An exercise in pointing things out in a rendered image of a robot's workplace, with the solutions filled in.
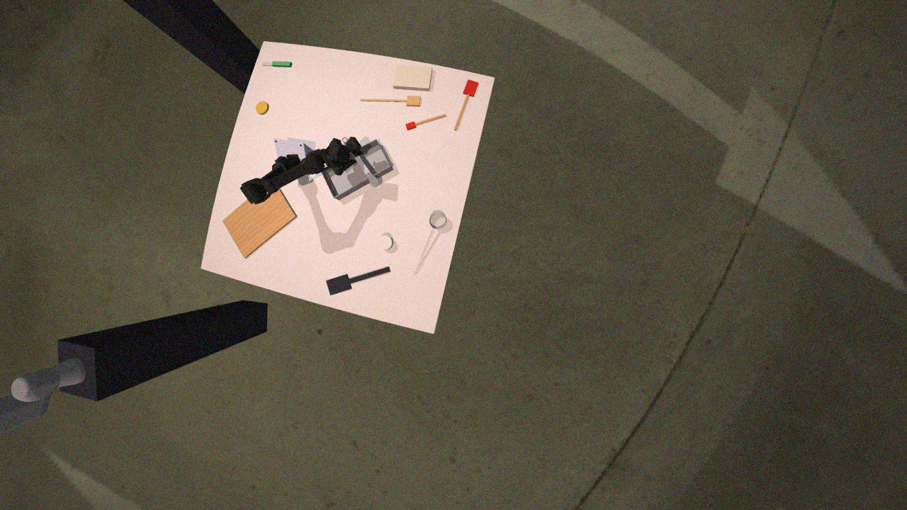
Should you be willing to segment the beige flat rectangular board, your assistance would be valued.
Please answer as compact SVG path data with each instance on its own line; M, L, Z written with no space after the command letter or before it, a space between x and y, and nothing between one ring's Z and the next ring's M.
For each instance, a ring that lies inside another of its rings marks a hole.
M395 69L394 89L429 91L433 67L401 65Z

